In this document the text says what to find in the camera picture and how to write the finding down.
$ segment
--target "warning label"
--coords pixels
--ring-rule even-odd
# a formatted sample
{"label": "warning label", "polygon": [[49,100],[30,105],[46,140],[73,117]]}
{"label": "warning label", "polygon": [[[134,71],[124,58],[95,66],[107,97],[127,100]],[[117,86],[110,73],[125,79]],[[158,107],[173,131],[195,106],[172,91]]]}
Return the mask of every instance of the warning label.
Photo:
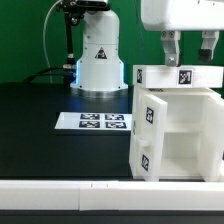
{"label": "warning label", "polygon": [[99,52],[97,53],[96,57],[97,59],[107,59],[107,56],[105,54],[104,49],[101,47]]}

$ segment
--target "white block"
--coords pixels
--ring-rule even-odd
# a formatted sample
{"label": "white block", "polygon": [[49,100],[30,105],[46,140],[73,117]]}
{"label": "white block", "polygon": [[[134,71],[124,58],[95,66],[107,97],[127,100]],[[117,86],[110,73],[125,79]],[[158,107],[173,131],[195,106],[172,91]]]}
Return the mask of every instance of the white block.
{"label": "white block", "polygon": [[223,67],[134,65],[133,83],[142,88],[218,88],[223,83]]}
{"label": "white block", "polygon": [[118,210],[118,182],[83,182],[80,186],[80,210]]}
{"label": "white block", "polygon": [[0,181],[2,210],[78,210],[79,182]]}

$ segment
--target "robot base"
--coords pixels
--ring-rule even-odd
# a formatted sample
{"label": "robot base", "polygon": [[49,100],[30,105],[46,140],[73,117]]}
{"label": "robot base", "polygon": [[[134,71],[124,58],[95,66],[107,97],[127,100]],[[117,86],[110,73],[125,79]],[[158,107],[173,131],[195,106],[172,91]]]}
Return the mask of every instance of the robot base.
{"label": "robot base", "polygon": [[108,92],[108,91],[89,91],[84,89],[71,88],[71,91],[72,93],[79,96],[89,97],[89,98],[103,98],[103,99],[128,95],[128,89],[120,89],[120,90]]}

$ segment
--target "green wall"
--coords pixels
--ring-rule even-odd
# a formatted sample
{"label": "green wall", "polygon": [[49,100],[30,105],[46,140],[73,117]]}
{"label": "green wall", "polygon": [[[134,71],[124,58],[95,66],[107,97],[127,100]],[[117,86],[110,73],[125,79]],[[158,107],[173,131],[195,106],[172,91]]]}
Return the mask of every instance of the green wall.
{"label": "green wall", "polygon": [[[0,8],[0,82],[22,81],[47,67],[42,31],[45,16],[56,0],[1,0]],[[131,83],[133,64],[164,64],[160,32],[145,31],[139,23],[134,0],[111,0],[112,9],[120,18],[119,56],[127,65],[126,82]],[[138,12],[140,0],[137,0]],[[73,29],[76,58],[82,54],[82,25]],[[183,64],[200,64],[197,50],[202,43],[200,32],[183,32],[181,50]],[[47,48],[52,66],[66,61],[66,41],[63,13],[53,12],[47,30]],[[224,34],[221,33],[212,65],[224,64]]]}

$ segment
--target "black cable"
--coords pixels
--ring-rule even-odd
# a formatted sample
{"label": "black cable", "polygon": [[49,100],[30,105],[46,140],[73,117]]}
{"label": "black cable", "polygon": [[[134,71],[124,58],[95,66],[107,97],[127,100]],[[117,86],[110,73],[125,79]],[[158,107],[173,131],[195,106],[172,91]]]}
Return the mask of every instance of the black cable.
{"label": "black cable", "polygon": [[35,73],[34,75],[31,75],[23,80],[23,83],[30,83],[32,82],[36,77],[39,76],[64,76],[65,74],[46,74],[47,72],[55,71],[55,70],[63,70],[63,67],[51,67],[44,69],[42,71],[39,71]]}
{"label": "black cable", "polygon": [[139,15],[139,12],[138,12],[138,4],[137,4],[136,0],[134,0],[134,6],[135,6],[135,14],[136,14],[136,17],[137,17],[137,22],[138,22],[139,37],[140,37],[140,42],[141,42],[142,60],[143,60],[143,64],[146,65],[147,61],[146,61],[146,53],[145,53],[143,34],[142,34],[142,30],[141,30],[141,19],[140,19],[140,15]]}

